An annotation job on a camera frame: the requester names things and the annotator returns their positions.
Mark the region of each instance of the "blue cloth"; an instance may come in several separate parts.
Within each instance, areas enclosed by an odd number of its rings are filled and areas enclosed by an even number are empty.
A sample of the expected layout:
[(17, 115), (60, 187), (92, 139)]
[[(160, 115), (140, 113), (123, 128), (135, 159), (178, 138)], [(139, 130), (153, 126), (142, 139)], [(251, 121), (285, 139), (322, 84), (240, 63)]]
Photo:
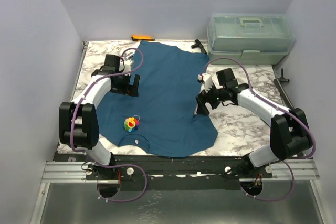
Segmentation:
[[(185, 157), (213, 146), (217, 130), (209, 116), (194, 115), (201, 89), (197, 75), (207, 55), (156, 42), (142, 41), (138, 48), (144, 62), (132, 75), (140, 75), (139, 97), (106, 94), (97, 108), (100, 134), (117, 146), (135, 145), (168, 157)], [(140, 54), (133, 59), (137, 66)], [(129, 133), (123, 124), (133, 115), (141, 117), (140, 124)]]

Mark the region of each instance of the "container lid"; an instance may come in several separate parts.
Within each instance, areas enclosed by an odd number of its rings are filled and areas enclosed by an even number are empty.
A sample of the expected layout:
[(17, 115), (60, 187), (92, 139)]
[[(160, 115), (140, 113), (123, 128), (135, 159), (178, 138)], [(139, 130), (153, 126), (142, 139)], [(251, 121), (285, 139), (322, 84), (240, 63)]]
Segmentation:
[(294, 36), (283, 15), (214, 14), (208, 28), (212, 51), (289, 51)]

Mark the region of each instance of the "marble tabletop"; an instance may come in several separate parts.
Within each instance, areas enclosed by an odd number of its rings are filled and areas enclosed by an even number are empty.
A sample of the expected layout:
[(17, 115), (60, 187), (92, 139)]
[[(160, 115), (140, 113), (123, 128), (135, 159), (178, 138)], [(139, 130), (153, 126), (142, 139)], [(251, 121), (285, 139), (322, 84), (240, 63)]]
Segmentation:
[[(181, 50), (199, 52), (199, 48), (191, 49), (193, 41), (157, 40), (166, 45), (178, 46)], [(139, 42), (129, 40), (90, 41), (81, 66), (80, 75), (76, 84), (74, 97), (77, 97), (90, 81), (91, 73), (99, 69), (105, 59), (105, 54), (121, 55), (130, 47), (138, 47)], [(243, 70), (238, 66), (209, 65), (207, 73), (213, 75), (215, 85), (219, 87), (215, 72), (231, 67), (238, 83), (247, 82)], [(246, 66), (252, 85), (260, 94), (282, 104), (280, 94), (273, 84), (275, 78), (271, 65)], [(218, 137), (215, 144), (194, 156), (242, 156), (269, 143), (270, 128), (259, 117), (240, 106), (219, 106), (216, 110), (210, 109), (210, 118), (216, 129)], [(117, 147), (100, 135), (99, 140), (103, 146), (114, 154), (145, 155), (144, 150), (137, 146), (128, 145)], [(67, 145), (59, 144), (58, 153), (72, 153)]]

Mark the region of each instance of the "green translucent container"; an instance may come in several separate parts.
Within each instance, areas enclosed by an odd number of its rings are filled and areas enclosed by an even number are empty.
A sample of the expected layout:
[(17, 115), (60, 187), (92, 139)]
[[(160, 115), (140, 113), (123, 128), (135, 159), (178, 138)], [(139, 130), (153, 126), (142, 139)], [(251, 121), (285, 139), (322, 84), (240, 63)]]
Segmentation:
[(207, 33), (210, 60), (230, 57), (246, 65), (277, 64), (295, 39), (283, 15), (214, 14)]

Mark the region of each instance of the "purple cable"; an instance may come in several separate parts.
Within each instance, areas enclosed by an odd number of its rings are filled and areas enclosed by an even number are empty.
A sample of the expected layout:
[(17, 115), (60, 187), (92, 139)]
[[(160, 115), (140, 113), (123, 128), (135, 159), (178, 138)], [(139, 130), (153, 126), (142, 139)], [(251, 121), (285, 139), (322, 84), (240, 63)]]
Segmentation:
[[(77, 150), (77, 149), (75, 149), (75, 145), (73, 144), (73, 139), (74, 139), (74, 129), (75, 129), (75, 120), (76, 120), (76, 117), (77, 117), (77, 112), (78, 112), (79, 106), (81, 105), (81, 103), (82, 103), (82, 101), (84, 100), (84, 98), (88, 95), (88, 93), (90, 92), (90, 90), (93, 88), (93, 86), (96, 85), (97, 82), (100, 81), (100, 80), (102, 80), (102, 79), (109, 78), (109, 77), (113, 77), (113, 76), (123, 76), (123, 75), (125, 75), (125, 74), (132, 73), (132, 72), (138, 70), (138, 69), (141, 67), (141, 65), (143, 64), (143, 58), (144, 58), (144, 56), (143, 56), (142, 51), (140, 51), (138, 48), (128, 48), (128, 49), (126, 49), (126, 50), (122, 53), (121, 57), (123, 57), (124, 54), (125, 54), (127, 51), (129, 51), (129, 50), (136, 50), (136, 51), (138, 51), (138, 52), (140, 53), (140, 55), (141, 55), (141, 62), (140, 62), (140, 64), (139, 64), (136, 68), (134, 68), (134, 69), (132, 69), (131, 71), (128, 71), (128, 72), (113, 73), (113, 74), (108, 74), (108, 75), (106, 75), (106, 76), (102, 76), (102, 77), (98, 78), (95, 82), (93, 82), (93, 83), (87, 88), (87, 90), (86, 90), (85, 93), (83, 94), (83, 97), (78, 101), (78, 103), (77, 103), (77, 105), (76, 105), (76, 107), (75, 107), (75, 110), (74, 110), (74, 114), (73, 114), (73, 116), (72, 116), (71, 128), (70, 128), (70, 146), (71, 146), (71, 149), (72, 149), (74, 152), (85, 152), (84, 150)], [(96, 162), (95, 160), (92, 160), (91, 158), (90, 158), (90, 161), (94, 162), (95, 164), (98, 164), (98, 165), (101, 166), (101, 167), (108, 168), (108, 169), (113, 169), (113, 168), (118, 168), (118, 167), (123, 167), (123, 166), (132, 166), (132, 167), (138, 168), (138, 169), (143, 173), (143, 175), (144, 175), (144, 177), (145, 177), (145, 185), (144, 185), (144, 187), (143, 187), (143, 190), (142, 190), (141, 193), (139, 193), (136, 197), (131, 198), (131, 199), (125, 199), (125, 200), (120, 200), (120, 199), (107, 199), (108, 201), (113, 201), (113, 202), (130, 202), (130, 201), (133, 201), (133, 200), (136, 200), (136, 199), (140, 198), (140, 197), (144, 194), (144, 192), (146, 191), (146, 188), (147, 188), (147, 176), (146, 176), (145, 171), (144, 171), (140, 166), (138, 166), (138, 165), (132, 165), (132, 164), (123, 164), (123, 165), (112, 165), (112, 166), (108, 166), (108, 165), (103, 165), (103, 164), (101, 164), (101, 163), (99, 163), (99, 162)]]
[(288, 196), (290, 196), (290, 195), (292, 194), (292, 192), (294, 191), (294, 181), (295, 181), (295, 179), (294, 179), (294, 173), (293, 173), (292, 168), (290, 168), (290, 166), (287, 164), (287, 162), (285, 162), (285, 161), (282, 161), (282, 162), (284, 162), (284, 164), (287, 165), (287, 167), (288, 167), (288, 169), (289, 169), (289, 171), (290, 171), (290, 174), (292, 175), (292, 181), (291, 181), (291, 184), (290, 184), (290, 189), (289, 189), (289, 192), (288, 192), (286, 195), (284, 195), (284, 196), (282, 196), (281, 198), (278, 198), (278, 199), (263, 199), (263, 198), (257, 198), (257, 197), (255, 197), (255, 196), (253, 196), (253, 195), (251, 195), (251, 194), (248, 194), (248, 193), (242, 188), (242, 186), (240, 186), (241, 190), (246, 194), (246, 196), (248, 196), (248, 197), (250, 197), (250, 198), (252, 198), (252, 199), (260, 200), (260, 201), (277, 202), (277, 201), (281, 201), (281, 200), (283, 200), (283, 199), (286, 199), (286, 198), (287, 198)]
[[(271, 107), (275, 108), (276, 110), (279, 110), (279, 111), (281, 111), (282, 113), (285, 113), (285, 114), (289, 115), (289, 116), (290, 116), (291, 118), (293, 118), (298, 124), (300, 124), (300, 126), (301, 126), (302, 128), (304, 128), (305, 131), (307, 131), (307, 133), (310, 135), (310, 138), (311, 138), (311, 141), (312, 141), (312, 144), (313, 144), (313, 147), (312, 147), (311, 152), (310, 152), (307, 156), (305, 156), (305, 157), (292, 157), (292, 158), (294, 158), (294, 159), (306, 159), (306, 158), (311, 158), (311, 157), (314, 155), (315, 151), (316, 151), (316, 141), (315, 141), (315, 137), (314, 137), (314, 135), (312, 134), (312, 132), (308, 129), (307, 126), (305, 126), (304, 123), (301, 122), (301, 120), (299, 120), (299, 119), (298, 119), (296, 116), (294, 116), (292, 113), (290, 113), (290, 112), (288, 112), (287, 110), (284, 110), (284, 109), (282, 109), (282, 108), (280, 108), (280, 107), (277, 107), (275, 104), (273, 104), (272, 102), (270, 102), (270, 101), (264, 99), (264, 98), (261, 97), (258, 93), (256, 93), (256, 92), (253, 90), (253, 88), (252, 88), (251, 80), (250, 80), (250, 77), (249, 77), (249, 75), (248, 75), (248, 73), (247, 73), (246, 68), (245, 68), (245, 67), (244, 67), (238, 60), (235, 60), (235, 59), (233, 59), (233, 58), (228, 58), (228, 57), (220, 57), (220, 58), (211, 60), (211, 61), (209, 61), (209, 62), (203, 67), (202, 72), (201, 72), (201, 75), (202, 75), (203, 72), (205, 72), (205, 70), (206, 70), (206, 68), (207, 68), (207, 66), (208, 66), (209, 64), (211, 64), (212, 62), (214, 62), (214, 61), (216, 61), (216, 60), (221, 60), (221, 59), (232, 60), (232, 61), (234, 61), (235, 63), (237, 63), (238, 65), (240, 65), (240, 67), (243, 69), (243, 71), (244, 71), (244, 73), (245, 73), (245, 75), (246, 75), (247, 82), (248, 82), (248, 87), (249, 87), (249, 89), (250, 89), (250, 91), (251, 91), (251, 93), (252, 93), (253, 95), (255, 95), (257, 98), (259, 98), (260, 100), (262, 100), (262, 101), (265, 102), (266, 104), (270, 105)], [(286, 195), (284, 195), (283, 197), (281, 197), (281, 198), (279, 198), (279, 199), (262, 199), (262, 198), (254, 197), (254, 196), (252, 196), (252, 195), (250, 195), (250, 194), (247, 194), (247, 195), (248, 195), (249, 197), (253, 198), (253, 199), (257, 199), (257, 200), (261, 200), (261, 201), (268, 201), (268, 202), (280, 201), (280, 200), (283, 200), (283, 199), (287, 198), (288, 196), (290, 196), (291, 193), (292, 193), (293, 190), (294, 190), (294, 183), (295, 183), (294, 173), (293, 173), (292, 169), (290, 168), (290, 166), (289, 166), (285, 161), (283, 161), (283, 162), (285, 163), (285, 165), (287, 165), (287, 167), (289, 168), (289, 171), (290, 171), (290, 173), (291, 173), (291, 175), (292, 175), (292, 181), (291, 181), (290, 190), (289, 190), (289, 192), (288, 192)]]

